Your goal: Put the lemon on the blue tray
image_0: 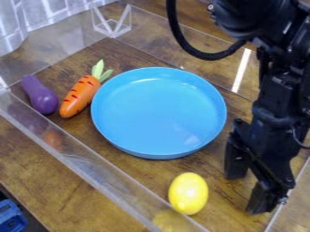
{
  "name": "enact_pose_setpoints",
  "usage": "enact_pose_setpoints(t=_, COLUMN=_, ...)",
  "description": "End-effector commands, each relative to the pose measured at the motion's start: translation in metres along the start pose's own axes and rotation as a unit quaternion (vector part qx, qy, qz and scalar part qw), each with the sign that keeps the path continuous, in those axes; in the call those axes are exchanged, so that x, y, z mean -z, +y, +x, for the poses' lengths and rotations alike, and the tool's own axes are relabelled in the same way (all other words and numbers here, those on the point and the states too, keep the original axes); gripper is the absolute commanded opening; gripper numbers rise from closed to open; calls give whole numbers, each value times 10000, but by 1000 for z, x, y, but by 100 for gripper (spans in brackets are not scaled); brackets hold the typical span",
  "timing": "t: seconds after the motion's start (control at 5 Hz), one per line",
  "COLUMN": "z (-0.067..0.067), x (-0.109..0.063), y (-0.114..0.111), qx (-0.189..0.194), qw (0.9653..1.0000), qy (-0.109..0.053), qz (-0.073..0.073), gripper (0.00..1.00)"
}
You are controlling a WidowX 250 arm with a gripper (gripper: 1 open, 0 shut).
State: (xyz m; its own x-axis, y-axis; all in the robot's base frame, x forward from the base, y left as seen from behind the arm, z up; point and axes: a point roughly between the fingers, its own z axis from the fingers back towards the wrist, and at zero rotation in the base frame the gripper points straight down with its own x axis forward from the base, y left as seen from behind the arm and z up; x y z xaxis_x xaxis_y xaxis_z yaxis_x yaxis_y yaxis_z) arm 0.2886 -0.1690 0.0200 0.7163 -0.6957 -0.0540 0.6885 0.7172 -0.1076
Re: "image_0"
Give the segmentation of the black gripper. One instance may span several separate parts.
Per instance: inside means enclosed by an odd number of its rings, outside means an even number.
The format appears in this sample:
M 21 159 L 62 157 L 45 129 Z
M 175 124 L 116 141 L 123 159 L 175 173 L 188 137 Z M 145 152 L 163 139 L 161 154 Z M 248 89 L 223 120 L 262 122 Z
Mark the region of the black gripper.
M 235 119 L 225 142 L 224 176 L 242 179 L 247 170 L 256 177 L 246 211 L 251 215 L 271 212 L 287 202 L 295 187 L 291 160 L 303 147 L 310 118 L 296 103 L 268 106 L 255 103 L 251 122 Z

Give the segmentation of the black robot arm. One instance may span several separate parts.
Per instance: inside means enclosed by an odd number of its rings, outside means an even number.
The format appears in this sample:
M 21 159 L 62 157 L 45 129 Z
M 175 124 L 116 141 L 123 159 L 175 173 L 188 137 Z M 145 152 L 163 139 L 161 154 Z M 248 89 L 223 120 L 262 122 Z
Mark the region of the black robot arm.
M 235 39 L 256 46 L 259 95 L 251 122 L 233 120 L 224 174 L 256 177 L 246 210 L 274 210 L 295 187 L 291 159 L 310 131 L 310 7 L 298 0 L 212 0 L 212 17 Z

